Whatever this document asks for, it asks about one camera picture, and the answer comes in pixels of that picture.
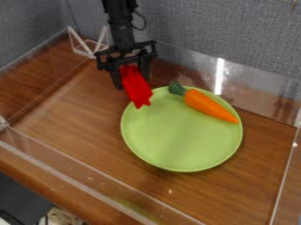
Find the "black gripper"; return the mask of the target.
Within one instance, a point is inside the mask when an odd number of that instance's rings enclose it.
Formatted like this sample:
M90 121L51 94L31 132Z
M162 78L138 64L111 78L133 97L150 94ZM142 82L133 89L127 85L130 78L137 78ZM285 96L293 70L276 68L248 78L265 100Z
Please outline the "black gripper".
M119 49L117 46L111 46L108 49L98 51L94 55L98 69L110 70L112 83L117 89L122 90L121 65L138 63L145 79L150 80L151 59L158 55L157 41L135 42L129 49Z

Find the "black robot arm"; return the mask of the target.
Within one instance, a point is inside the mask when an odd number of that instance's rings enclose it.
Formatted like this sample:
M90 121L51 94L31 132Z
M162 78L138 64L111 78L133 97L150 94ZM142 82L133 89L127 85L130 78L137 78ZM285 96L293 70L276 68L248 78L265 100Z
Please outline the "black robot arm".
M145 17L137 11L137 0L102 0L108 15L112 45L94 53L98 70L107 70L118 90L123 89L121 67L137 64L145 80L150 79L151 60L158 55L157 41L137 42L134 39L133 15Z

